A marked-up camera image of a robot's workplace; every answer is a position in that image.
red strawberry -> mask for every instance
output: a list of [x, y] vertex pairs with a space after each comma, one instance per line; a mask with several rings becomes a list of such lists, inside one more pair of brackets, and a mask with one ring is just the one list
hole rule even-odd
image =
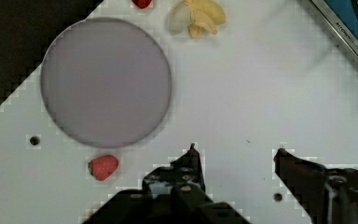
[[131, 0], [138, 8], [146, 8], [150, 5], [152, 0]]
[[111, 155], [98, 157], [89, 162], [89, 172], [99, 181], [104, 181], [118, 167], [118, 159]]

screw hole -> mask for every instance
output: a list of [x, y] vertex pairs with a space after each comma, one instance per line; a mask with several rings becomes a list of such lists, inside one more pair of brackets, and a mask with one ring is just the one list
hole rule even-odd
[[39, 137], [33, 136], [33, 137], [30, 139], [30, 143], [31, 143], [31, 145], [33, 145], [33, 146], [39, 145], [39, 143], [40, 143]]
[[280, 193], [275, 193], [273, 199], [274, 199], [275, 202], [278, 203], [278, 202], [282, 201], [283, 196]]

gray circular plate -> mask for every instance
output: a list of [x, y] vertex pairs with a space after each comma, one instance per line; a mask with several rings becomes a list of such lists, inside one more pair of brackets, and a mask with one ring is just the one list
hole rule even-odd
[[168, 61], [145, 31], [122, 20], [78, 22], [56, 38], [41, 90], [57, 126], [94, 147], [123, 147], [150, 134], [168, 110]]

red fruit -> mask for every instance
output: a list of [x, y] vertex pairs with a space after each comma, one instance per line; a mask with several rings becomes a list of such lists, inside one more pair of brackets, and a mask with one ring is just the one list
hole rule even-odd
[[111, 155], [101, 156], [89, 162], [89, 172], [99, 181], [104, 181], [117, 167], [118, 159]]
[[146, 8], [150, 5], [152, 0], [131, 0], [138, 8]]

banana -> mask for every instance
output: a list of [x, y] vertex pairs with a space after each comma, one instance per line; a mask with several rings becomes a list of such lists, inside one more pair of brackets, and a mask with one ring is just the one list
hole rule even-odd
[[183, 0], [172, 9], [168, 24], [174, 35], [187, 26], [191, 37], [197, 38], [203, 29], [217, 34], [216, 25], [225, 22], [225, 11], [213, 0]]

